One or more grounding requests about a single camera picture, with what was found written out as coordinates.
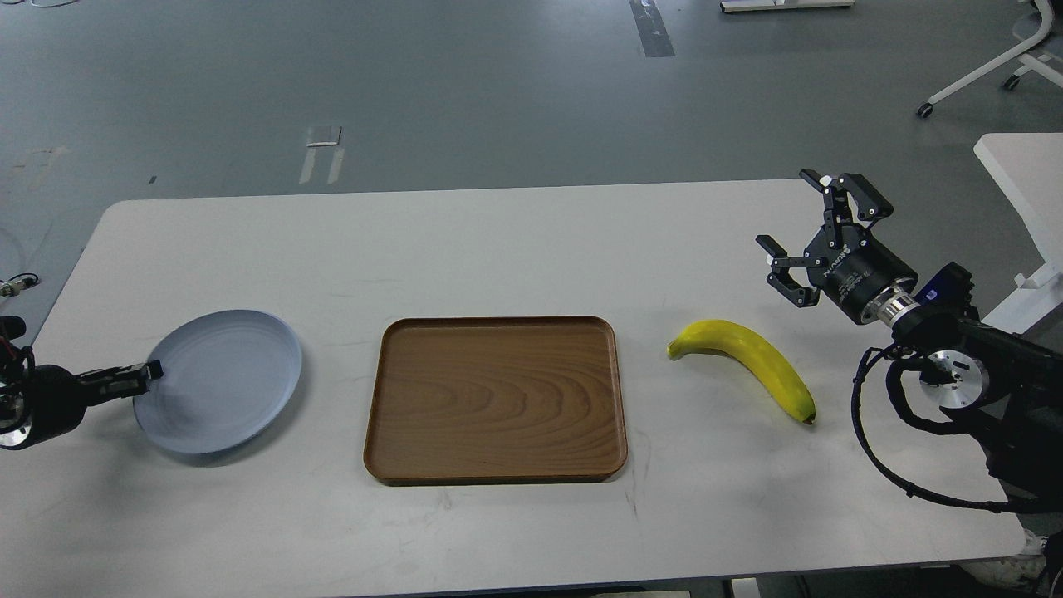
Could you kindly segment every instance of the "banana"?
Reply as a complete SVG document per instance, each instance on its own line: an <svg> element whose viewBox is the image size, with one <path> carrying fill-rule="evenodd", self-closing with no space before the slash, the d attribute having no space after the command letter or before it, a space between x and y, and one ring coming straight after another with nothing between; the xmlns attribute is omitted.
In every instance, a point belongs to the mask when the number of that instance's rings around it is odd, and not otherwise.
<svg viewBox="0 0 1063 598"><path fill-rule="evenodd" d="M763 337L732 322L701 321L685 328L668 346L672 361L708 353L726 354L741 362L797 422L811 425L815 421L815 403L808 387Z"/></svg>

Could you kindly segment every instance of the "wood grain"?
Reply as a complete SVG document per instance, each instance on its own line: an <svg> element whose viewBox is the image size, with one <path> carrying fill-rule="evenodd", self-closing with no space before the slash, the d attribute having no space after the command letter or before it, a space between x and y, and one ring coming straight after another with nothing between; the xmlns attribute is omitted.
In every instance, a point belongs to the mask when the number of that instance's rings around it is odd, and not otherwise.
<svg viewBox="0 0 1063 598"><path fill-rule="evenodd" d="M385 332L365 450L381 481L601 481L626 458L605 321L405 320Z"/></svg>

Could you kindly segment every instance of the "light blue plate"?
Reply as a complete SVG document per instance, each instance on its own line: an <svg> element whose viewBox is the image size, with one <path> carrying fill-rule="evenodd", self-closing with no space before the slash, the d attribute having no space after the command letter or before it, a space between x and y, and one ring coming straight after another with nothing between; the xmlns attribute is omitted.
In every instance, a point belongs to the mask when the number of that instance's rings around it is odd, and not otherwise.
<svg viewBox="0 0 1063 598"><path fill-rule="evenodd" d="M235 447L261 432L291 397L303 351L281 320L250 310L193 320L151 353L163 378L133 399L156 445L185 455Z"/></svg>

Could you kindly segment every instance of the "floor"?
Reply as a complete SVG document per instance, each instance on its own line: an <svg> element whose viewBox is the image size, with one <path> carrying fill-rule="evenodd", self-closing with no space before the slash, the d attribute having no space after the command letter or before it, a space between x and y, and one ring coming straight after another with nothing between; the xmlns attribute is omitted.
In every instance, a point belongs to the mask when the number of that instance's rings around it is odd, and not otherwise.
<svg viewBox="0 0 1063 598"><path fill-rule="evenodd" d="M32 339L101 213L150 198L814 168L871 178L896 206L878 236L925 278L949 260L966 266L983 312L1016 272L1040 264L972 148L991 132L1063 131L1063 92L1034 75L1002 91L1001 69L928 120L914 116L1014 44L1011 25L1029 8L859 0L724 15L711 0L657 5L671 57L645 56L623 0L0 6L0 276L33 270L43 279L0 314L24 318ZM343 126L342 160L322 150L307 171L305 137L317 124ZM1061 328L1044 342L1063 347ZM808 585L817 597L959 596L935 581L947 571L822 575ZM793 579L767 580L765 596L798 596Z"/></svg>

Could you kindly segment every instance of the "white desk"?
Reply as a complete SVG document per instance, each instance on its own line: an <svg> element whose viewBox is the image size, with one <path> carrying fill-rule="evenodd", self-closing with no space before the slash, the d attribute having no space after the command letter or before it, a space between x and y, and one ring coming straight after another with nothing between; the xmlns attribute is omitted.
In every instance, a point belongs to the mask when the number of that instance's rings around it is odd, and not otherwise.
<svg viewBox="0 0 1063 598"><path fill-rule="evenodd" d="M1015 277L1012 291L984 321L1023 334L1063 304L1063 133L991 133L975 154L1023 218L1045 264Z"/></svg>
<svg viewBox="0 0 1063 598"><path fill-rule="evenodd" d="M273 427L216 462L163 455L122 401L0 455L0 592L406 594L1017 552L1014 516L906 498L860 452L849 380L889 331L829 304L796 310L764 281L754 242L772 233L799 249L821 212L796 180L120 203L48 319L39 363L131 364L196 317L249 308L294 328L304 379ZM374 480L361 449L385 328L532 314L594 314L615 329L621 473L597 484ZM713 318L791 358L816 397L815 427L733 361L668 360L685 325ZM872 443L901 474L1003 498L974 441L907 428L880 383L864 403Z"/></svg>

